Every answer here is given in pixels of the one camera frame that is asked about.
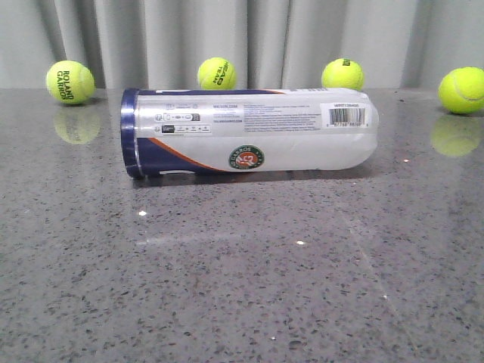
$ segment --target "granite countertop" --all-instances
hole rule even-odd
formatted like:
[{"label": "granite countertop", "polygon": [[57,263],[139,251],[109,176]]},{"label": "granite countertop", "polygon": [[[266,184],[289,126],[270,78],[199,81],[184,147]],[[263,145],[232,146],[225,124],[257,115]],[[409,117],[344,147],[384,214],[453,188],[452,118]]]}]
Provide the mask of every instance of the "granite countertop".
[{"label": "granite countertop", "polygon": [[353,169],[134,181],[121,90],[1,90],[0,361],[482,361],[484,114],[367,93]]}]

